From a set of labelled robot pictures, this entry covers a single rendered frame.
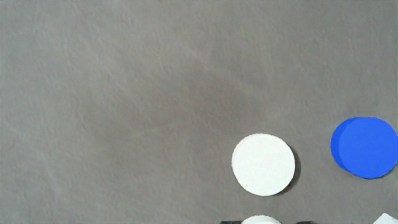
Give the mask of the blue disc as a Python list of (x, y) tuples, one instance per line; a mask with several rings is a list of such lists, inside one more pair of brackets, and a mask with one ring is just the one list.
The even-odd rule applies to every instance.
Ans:
[(364, 178), (389, 172), (398, 160), (398, 136), (385, 121), (354, 117), (342, 122), (331, 139), (331, 152), (345, 171)]

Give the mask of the white disc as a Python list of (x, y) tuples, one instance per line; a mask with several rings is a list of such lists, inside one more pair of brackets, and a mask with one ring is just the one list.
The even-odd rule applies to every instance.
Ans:
[(295, 160), (280, 139), (255, 134), (236, 147), (232, 165), (240, 184), (249, 192), (269, 196), (282, 191), (292, 180)]
[(259, 215), (259, 216), (250, 217), (241, 224), (281, 224), (281, 223), (272, 217)]

